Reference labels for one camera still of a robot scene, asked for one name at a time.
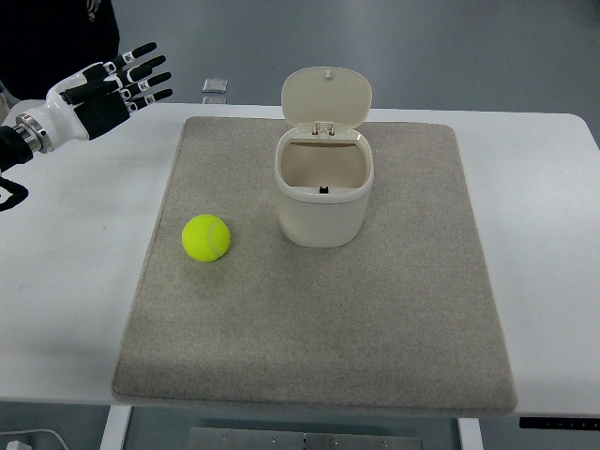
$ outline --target white robotic hand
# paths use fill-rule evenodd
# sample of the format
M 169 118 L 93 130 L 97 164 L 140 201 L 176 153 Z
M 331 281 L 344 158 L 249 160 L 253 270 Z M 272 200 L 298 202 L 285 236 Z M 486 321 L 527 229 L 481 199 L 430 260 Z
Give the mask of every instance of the white robotic hand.
M 169 72 L 148 78 L 165 61 L 164 56 L 133 65 L 156 47 L 151 42 L 84 68 L 48 91 L 44 104 L 17 116 L 14 127 L 0 127 L 0 187 L 12 193 L 0 203 L 0 211 L 27 196 L 24 187 L 2 178 L 2 172 L 72 139 L 91 141 L 128 120 L 131 113 L 173 93 L 171 89 L 151 93 L 153 86 L 171 78 Z

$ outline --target person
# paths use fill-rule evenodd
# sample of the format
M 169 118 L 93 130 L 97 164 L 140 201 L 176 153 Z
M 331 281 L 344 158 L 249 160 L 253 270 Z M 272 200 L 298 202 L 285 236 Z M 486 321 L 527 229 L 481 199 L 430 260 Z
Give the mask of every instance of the person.
M 7 98 L 44 99 L 69 75 L 118 54 L 111 0 L 0 0 L 0 83 Z

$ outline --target white trash bin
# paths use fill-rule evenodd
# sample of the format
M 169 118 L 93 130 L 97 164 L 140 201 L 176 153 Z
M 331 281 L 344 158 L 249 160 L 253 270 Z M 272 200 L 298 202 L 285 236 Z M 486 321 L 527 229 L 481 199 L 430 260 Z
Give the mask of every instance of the white trash bin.
M 354 128 L 367 118 L 371 99 L 367 79 L 346 68 L 304 68 L 283 84 L 281 107 L 295 128 L 277 145 L 277 213 L 294 243 L 338 247 L 358 234 L 373 155 Z

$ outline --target lid hinge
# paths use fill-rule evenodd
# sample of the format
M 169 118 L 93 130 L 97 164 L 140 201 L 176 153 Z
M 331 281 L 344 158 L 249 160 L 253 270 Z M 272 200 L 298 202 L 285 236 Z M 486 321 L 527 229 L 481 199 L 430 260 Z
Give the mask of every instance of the lid hinge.
M 316 136 L 320 132 L 325 132 L 325 131 L 327 131 L 329 133 L 329 136 L 335 136 L 336 132 L 334 131 L 334 123 L 333 122 L 315 122 L 315 126 L 312 129 L 313 135 Z

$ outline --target bin opening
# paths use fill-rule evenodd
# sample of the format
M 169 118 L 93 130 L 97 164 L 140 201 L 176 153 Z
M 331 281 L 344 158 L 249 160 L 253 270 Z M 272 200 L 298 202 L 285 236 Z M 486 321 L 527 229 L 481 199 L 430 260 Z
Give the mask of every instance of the bin opening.
M 290 142 L 281 152 L 281 178 L 292 187 L 360 188 L 368 180 L 370 159 L 354 143 Z

